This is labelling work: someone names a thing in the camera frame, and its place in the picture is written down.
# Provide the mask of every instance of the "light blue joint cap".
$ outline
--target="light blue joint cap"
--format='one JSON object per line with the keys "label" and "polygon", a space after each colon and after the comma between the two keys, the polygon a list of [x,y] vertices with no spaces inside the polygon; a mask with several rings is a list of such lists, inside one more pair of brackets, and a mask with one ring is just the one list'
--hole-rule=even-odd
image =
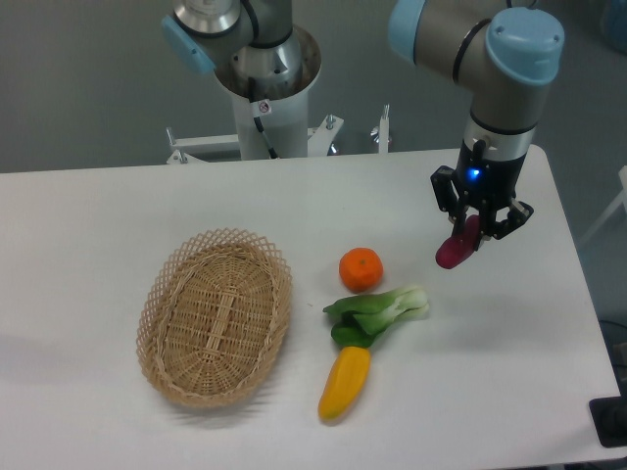
{"label": "light blue joint cap", "polygon": [[176,55],[185,65],[196,73],[209,73],[216,64],[189,35],[180,27],[173,17],[165,17],[161,22],[164,37]]}
{"label": "light blue joint cap", "polygon": [[413,55],[418,22],[425,0],[399,0],[388,22],[388,42],[403,59],[415,64]]}
{"label": "light blue joint cap", "polygon": [[541,10],[502,10],[486,35],[492,61],[504,74],[526,85],[542,86],[554,80],[563,46],[561,23]]}

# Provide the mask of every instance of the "white table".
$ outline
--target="white table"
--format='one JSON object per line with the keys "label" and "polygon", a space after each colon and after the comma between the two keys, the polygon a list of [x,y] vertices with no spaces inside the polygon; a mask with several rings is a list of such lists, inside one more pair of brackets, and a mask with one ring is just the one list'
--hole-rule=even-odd
{"label": "white table", "polygon": [[[489,469],[618,458],[588,401],[618,395],[544,153],[519,185],[536,212],[453,271],[429,175],[457,151],[0,176],[0,468]],[[294,275],[293,320],[247,403],[189,412],[140,373],[139,314],[168,255],[220,227],[266,235]],[[427,319],[373,351],[358,406],[326,427],[337,350],[321,309],[337,262],[382,257]]]}

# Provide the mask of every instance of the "yellow vegetable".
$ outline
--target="yellow vegetable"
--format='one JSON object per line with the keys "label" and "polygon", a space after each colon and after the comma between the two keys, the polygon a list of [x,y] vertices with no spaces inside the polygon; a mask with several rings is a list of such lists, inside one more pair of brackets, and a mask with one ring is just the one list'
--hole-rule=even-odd
{"label": "yellow vegetable", "polygon": [[362,391],[370,369],[370,351],[348,346],[340,351],[317,406],[322,421],[333,421],[349,408]]}

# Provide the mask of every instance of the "wicker basket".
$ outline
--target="wicker basket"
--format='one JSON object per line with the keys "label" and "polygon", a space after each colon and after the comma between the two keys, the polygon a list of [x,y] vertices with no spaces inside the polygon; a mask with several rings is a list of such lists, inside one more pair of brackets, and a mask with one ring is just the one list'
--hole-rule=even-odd
{"label": "wicker basket", "polygon": [[200,234],[176,250],[141,314],[137,354],[167,399],[232,404],[269,372],[290,315],[290,269],[266,238],[240,230]]}

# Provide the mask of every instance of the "black cable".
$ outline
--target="black cable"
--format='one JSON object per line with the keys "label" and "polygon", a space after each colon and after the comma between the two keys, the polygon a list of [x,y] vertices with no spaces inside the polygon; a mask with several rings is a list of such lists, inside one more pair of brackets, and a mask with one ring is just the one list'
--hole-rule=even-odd
{"label": "black cable", "polygon": [[617,321],[612,321],[612,320],[599,320],[599,323],[601,324],[605,324],[605,325],[614,325],[614,326],[619,326],[620,328],[625,328],[627,330],[627,325],[623,325],[622,323],[618,323]]}
{"label": "black cable", "polygon": [[[250,103],[255,103],[255,79],[252,77],[248,79],[248,101]],[[274,150],[274,147],[272,146],[272,143],[270,142],[270,139],[265,132],[264,125],[262,124],[262,119],[260,117],[254,117],[254,121],[255,127],[265,140],[265,145],[267,146],[267,152],[270,155],[270,159],[278,159],[278,154]]]}

